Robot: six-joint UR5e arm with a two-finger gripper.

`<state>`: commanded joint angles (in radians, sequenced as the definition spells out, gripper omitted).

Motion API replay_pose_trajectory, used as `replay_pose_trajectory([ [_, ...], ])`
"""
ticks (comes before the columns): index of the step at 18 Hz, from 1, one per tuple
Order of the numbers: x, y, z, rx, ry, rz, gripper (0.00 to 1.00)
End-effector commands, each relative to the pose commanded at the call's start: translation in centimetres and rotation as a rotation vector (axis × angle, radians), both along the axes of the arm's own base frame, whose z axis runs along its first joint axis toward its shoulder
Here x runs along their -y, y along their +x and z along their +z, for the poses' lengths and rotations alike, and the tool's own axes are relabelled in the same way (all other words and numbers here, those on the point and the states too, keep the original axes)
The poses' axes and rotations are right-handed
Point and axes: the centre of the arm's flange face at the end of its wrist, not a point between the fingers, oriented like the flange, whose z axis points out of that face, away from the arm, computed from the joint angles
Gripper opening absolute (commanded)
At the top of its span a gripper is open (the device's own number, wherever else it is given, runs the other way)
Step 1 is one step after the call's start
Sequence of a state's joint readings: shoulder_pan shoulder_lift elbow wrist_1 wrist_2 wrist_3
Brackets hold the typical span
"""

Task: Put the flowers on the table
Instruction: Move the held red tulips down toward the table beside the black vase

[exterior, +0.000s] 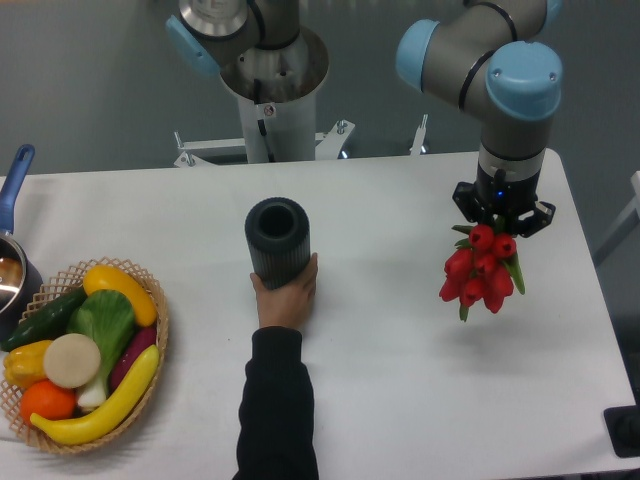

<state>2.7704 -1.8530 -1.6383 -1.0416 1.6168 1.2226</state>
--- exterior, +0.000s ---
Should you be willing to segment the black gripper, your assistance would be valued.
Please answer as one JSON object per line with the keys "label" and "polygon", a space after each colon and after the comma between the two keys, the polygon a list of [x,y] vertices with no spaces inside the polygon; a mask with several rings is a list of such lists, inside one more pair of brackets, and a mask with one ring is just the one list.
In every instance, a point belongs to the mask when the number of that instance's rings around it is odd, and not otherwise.
{"label": "black gripper", "polygon": [[540,171],[524,180],[510,181],[499,169],[494,176],[477,167],[474,184],[459,182],[452,198],[467,221],[487,223],[489,217],[503,216],[514,224],[513,235],[531,237],[553,221],[556,207],[537,201]]}

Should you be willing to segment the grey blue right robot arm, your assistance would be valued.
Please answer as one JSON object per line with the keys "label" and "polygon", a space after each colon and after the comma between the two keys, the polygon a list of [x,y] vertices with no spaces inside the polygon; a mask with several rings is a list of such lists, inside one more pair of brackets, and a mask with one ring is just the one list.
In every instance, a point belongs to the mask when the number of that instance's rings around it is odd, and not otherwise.
{"label": "grey blue right robot arm", "polygon": [[453,193],[464,217],[530,237],[555,214],[537,185],[563,81],[560,57],[534,38],[562,4],[468,1],[465,8],[449,24],[414,23],[397,47],[396,72],[481,124],[476,179]]}

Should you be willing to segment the person's hand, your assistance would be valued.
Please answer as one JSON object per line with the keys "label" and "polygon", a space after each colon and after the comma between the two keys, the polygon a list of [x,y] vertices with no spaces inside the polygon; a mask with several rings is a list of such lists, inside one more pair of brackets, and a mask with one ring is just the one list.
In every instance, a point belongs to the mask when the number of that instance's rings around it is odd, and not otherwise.
{"label": "person's hand", "polygon": [[318,255],[313,253],[306,267],[286,285],[269,290],[251,273],[261,329],[283,327],[299,330],[309,318],[317,287]]}

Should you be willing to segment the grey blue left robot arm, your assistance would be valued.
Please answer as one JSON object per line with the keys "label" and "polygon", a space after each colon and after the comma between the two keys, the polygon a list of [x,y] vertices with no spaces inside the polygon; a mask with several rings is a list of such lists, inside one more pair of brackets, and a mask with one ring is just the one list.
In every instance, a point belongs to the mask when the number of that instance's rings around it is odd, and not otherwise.
{"label": "grey blue left robot arm", "polygon": [[[398,76],[480,121],[476,179],[454,201],[471,222],[502,221],[531,236],[552,204],[536,193],[561,101],[559,56],[536,41],[557,1],[469,1],[455,21],[414,23],[395,57]],[[316,95],[329,66],[323,41],[295,1],[183,1],[165,25],[181,57],[222,80],[238,101],[252,163],[314,160]]]}

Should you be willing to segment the black sleeved forearm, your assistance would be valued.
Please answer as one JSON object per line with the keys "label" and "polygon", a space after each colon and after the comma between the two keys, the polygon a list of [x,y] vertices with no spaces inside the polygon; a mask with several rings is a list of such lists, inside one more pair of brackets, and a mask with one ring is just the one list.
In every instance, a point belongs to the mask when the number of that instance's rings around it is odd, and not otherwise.
{"label": "black sleeved forearm", "polygon": [[252,336],[239,407],[236,479],[317,479],[314,391],[302,335],[267,327]]}

